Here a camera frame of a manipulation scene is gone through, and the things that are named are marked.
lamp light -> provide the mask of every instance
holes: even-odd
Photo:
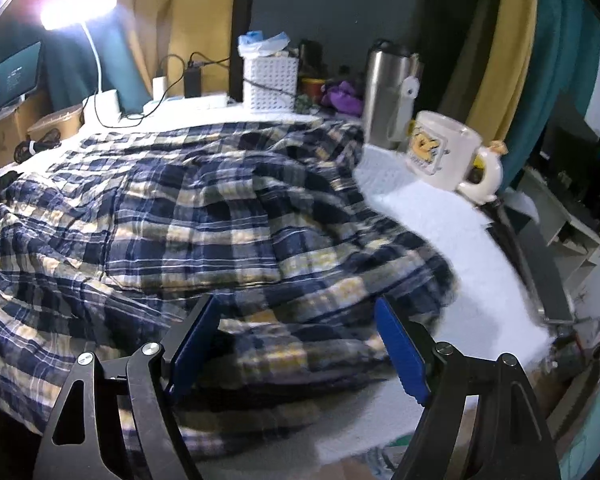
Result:
[[[68,27],[75,23],[82,26],[96,58],[98,93],[102,93],[102,65],[86,22],[106,15],[115,9],[116,5],[117,0],[46,0],[42,6],[40,18],[46,30]]]

white storage basket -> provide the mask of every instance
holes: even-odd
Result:
[[[269,88],[265,90],[244,81],[244,108],[250,112],[292,112],[298,79],[296,57],[256,57],[244,60],[244,79]]]

cardboard box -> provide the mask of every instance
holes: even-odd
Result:
[[[20,142],[26,140],[26,131],[49,111],[48,96],[46,92],[39,91],[0,119],[0,168],[14,161],[13,152]]]

black charger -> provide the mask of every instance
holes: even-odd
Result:
[[[202,67],[204,62],[189,61],[186,70],[184,70],[184,97],[202,96]]]

plastic bag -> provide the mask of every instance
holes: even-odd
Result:
[[[290,42],[283,32],[265,40],[261,30],[252,30],[238,38],[238,52],[244,59],[272,56],[286,48]]]

